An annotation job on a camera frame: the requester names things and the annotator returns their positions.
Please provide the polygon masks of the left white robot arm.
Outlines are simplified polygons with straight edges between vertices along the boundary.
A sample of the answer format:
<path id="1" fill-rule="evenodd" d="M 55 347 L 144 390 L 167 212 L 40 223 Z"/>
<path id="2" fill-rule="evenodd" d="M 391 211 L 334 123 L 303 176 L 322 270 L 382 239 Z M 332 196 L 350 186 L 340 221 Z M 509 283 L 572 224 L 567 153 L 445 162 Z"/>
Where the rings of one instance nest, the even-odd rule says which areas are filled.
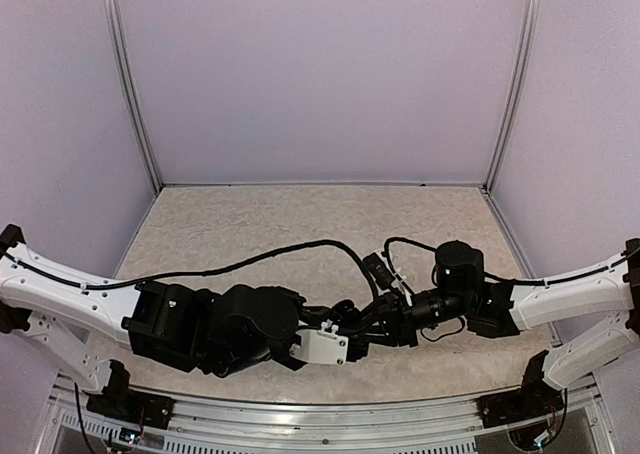
<path id="1" fill-rule="evenodd" d="M 9 224 L 1 232 L 1 331 L 38 345 L 121 419 L 140 408 L 126 369 L 86 351 L 71 326 L 172 369 L 219 378 L 263 362 L 296 371 L 367 353 L 364 322 L 346 324 L 331 309 L 308 308 L 289 289 L 236 285 L 218 294 L 167 279 L 118 281 L 70 268 L 31 250 L 21 228 Z"/>

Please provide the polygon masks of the black round charging case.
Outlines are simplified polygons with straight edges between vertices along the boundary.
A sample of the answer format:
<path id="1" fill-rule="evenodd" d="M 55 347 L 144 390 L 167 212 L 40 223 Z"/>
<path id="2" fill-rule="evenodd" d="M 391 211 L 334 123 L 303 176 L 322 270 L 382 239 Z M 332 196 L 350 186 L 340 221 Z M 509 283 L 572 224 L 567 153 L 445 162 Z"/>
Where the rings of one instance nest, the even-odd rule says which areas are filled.
<path id="1" fill-rule="evenodd" d="M 340 326 L 351 326 L 361 320 L 361 312 L 353 301 L 345 299 L 332 307 L 332 320 Z"/>

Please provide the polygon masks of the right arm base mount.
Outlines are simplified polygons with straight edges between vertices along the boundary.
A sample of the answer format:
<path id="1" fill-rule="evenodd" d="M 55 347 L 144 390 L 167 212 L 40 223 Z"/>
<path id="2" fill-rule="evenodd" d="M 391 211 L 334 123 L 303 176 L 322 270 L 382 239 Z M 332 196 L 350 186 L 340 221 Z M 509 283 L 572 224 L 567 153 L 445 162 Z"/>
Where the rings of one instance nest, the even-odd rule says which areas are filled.
<path id="1" fill-rule="evenodd" d="M 517 423 L 565 408 L 563 391 L 543 381 L 543 364 L 548 354 L 548 350 L 543 350 L 529 360 L 519 387 L 477 399 L 484 428 Z"/>

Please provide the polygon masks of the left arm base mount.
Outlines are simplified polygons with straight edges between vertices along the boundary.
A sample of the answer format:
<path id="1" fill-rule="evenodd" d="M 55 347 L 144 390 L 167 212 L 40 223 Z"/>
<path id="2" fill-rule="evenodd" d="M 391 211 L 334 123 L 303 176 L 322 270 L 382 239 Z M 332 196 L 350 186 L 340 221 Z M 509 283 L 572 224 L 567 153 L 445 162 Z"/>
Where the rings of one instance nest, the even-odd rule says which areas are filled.
<path id="1" fill-rule="evenodd" d="M 108 382 L 99 394 L 88 394 L 89 412 L 107 418 L 167 430 L 175 401 L 171 397 L 151 394 L 130 387 L 130 373 L 117 360 L 109 361 Z"/>

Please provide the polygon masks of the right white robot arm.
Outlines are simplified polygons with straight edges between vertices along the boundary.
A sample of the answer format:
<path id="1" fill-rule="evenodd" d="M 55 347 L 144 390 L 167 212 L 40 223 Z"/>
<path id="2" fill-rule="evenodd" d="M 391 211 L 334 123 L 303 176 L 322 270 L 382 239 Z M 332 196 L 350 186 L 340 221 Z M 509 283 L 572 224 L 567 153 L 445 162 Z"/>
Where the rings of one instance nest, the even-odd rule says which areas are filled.
<path id="1" fill-rule="evenodd" d="M 435 286 L 397 290 L 385 249 L 365 264 L 384 291 L 374 301 L 368 339 L 394 347 L 415 346 L 424 328 L 461 318 L 469 331 L 497 339 L 555 321 L 602 313 L 604 319 L 573 340 L 532 357 L 511 407 L 523 418 L 546 406 L 551 392 L 639 347 L 639 242 L 594 266 L 542 279 L 505 279 L 485 270 L 483 253 L 462 241 L 433 249 Z"/>

